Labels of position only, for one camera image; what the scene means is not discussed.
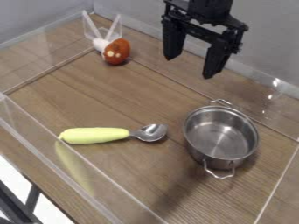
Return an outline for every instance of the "wooden table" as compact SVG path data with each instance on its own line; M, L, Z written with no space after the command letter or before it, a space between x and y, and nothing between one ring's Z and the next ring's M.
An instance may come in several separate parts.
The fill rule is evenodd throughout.
M102 25L108 22L93 18ZM201 80L192 71L194 64L201 66L196 56L185 52L182 66L178 60L169 66L154 49L158 48L156 40L130 30L126 36L133 52L122 66L106 65L92 51L34 82L10 90L9 97L56 135L69 127L108 126L133 130L149 123L166 123L168 139L160 143L130 140L76 145L73 149L166 222L253 223L297 147L292 139L297 134L297 120L289 118L293 111L284 112L279 122L271 124L283 130L280 134L265 126L267 119L257 119L254 114L264 103L259 96L271 93L271 89L229 71L213 80ZM265 125L256 122L257 154L237 169L236 177L221 181L204 174L185 150L181 132L185 115L209 101L198 90L210 97L232 99L250 116L265 121ZM299 107L295 99L281 97L280 104L275 102L268 106L271 119L283 103L291 102L292 107ZM105 223L33 155L17 150L22 146L5 133L1 142L2 154L69 216L78 223ZM92 177L92 182L100 186L100 178ZM150 223L141 218L128 223Z

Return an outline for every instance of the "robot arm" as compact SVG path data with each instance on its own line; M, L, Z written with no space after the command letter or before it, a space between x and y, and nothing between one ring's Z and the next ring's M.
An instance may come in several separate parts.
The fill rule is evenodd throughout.
M185 35L210 44L204 69L204 79L212 78L226 64L229 55L238 53L241 39L248 26L229 15L233 0L164 0L165 11L162 15L162 54L168 60L176 58L182 52ZM222 25L226 30L218 34L200 25Z

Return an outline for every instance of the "pot rim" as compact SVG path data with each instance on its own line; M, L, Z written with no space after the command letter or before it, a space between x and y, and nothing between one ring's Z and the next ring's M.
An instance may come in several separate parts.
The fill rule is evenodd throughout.
M254 132L254 136L256 136L256 141L254 141L254 145L252 147L252 149L249 150L249 152L242 156L242 157L236 157L233 159L230 158L222 158L222 157L210 157L209 155L206 155L205 153L201 152L201 150L198 149L198 147L194 147L194 145L190 143L189 141L189 138L186 137L186 133L185 133L185 128L186 128L186 122L188 122L188 119L190 118L190 116L197 113L198 111L202 111L205 109L220 109L220 110L224 110L226 112L233 112L234 113L234 116L238 116L240 118L242 118L246 122L246 125L249 126L249 128L252 129L252 131ZM218 160L222 160L222 161L236 161L236 160L240 160L240 159L245 159L248 158L257 150L257 145L259 145L259 134L257 134L257 128L254 126L254 124L252 123L250 119L248 118L248 116L245 114L242 114L240 111L237 111L236 109L233 108L228 108L228 107L224 107L224 106L204 106L201 108L196 108L192 112L189 112L189 114L186 115L185 117L185 120L184 120L184 125L182 125L182 135L184 135L184 139L186 140L189 146L198 152L204 155L204 157L206 158L210 158L210 159L218 159Z

